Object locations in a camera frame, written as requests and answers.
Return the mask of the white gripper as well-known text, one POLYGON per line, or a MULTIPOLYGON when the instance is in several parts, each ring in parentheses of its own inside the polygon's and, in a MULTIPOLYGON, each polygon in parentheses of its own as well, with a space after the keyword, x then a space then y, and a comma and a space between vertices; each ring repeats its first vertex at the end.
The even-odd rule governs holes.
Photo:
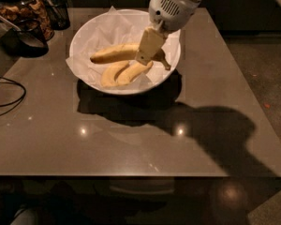
POLYGON ((153 27, 144 29, 135 59, 143 65, 164 59, 162 46, 167 37, 162 33, 170 34, 183 28, 198 6, 199 0, 151 0, 149 18, 153 27))

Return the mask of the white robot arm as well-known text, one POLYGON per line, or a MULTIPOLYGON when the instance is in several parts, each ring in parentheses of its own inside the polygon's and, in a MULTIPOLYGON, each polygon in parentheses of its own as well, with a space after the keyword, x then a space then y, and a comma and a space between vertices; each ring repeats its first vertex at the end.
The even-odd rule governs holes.
POLYGON ((146 65, 161 50, 169 34, 183 28, 201 0, 151 0, 150 25, 143 31, 135 59, 146 65))

